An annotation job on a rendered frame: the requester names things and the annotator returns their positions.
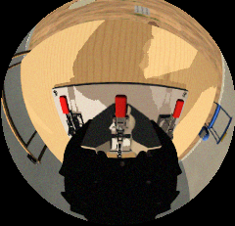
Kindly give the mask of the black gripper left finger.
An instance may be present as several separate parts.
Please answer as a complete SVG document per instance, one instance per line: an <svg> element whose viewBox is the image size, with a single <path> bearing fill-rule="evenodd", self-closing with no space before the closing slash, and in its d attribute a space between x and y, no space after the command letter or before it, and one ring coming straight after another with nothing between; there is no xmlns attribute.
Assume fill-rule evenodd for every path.
<svg viewBox="0 0 235 226"><path fill-rule="evenodd" d="M97 157L98 151L105 154L112 149L113 115L116 104L113 103L88 119L70 138L64 152L63 164L59 173L65 177L66 171L75 161L81 158Z"/></svg>

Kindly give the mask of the grey fixture plate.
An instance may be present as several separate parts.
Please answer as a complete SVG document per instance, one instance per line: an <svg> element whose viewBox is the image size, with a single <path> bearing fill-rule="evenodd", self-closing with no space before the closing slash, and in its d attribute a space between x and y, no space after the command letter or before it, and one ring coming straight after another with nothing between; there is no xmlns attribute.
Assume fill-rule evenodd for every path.
<svg viewBox="0 0 235 226"><path fill-rule="evenodd" d="M58 93L58 96L53 97L53 99L67 134L69 128L66 123L66 115L61 107L60 96L67 96L72 113L81 113L84 123L103 109L116 103L116 95L126 95L128 104L157 123L159 114L173 113L177 99L183 99L183 93L186 92L188 95L189 92L178 87L138 82L80 83L54 87L51 90L52 93L54 90ZM180 117L175 122L175 128L181 118L187 99L183 100L183 108Z"/></svg>

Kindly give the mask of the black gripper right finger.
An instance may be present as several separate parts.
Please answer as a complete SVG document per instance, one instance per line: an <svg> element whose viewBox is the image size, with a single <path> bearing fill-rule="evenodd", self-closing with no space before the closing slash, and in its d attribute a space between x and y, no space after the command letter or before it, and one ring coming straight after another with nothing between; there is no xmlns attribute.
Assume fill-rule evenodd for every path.
<svg viewBox="0 0 235 226"><path fill-rule="evenodd" d="M129 124L132 127L130 149L135 157L140 151L145 151L147 157L157 157L168 161L176 171L182 173L178 163L175 146L169 136L150 118L139 112L130 104L126 104Z"/></svg>

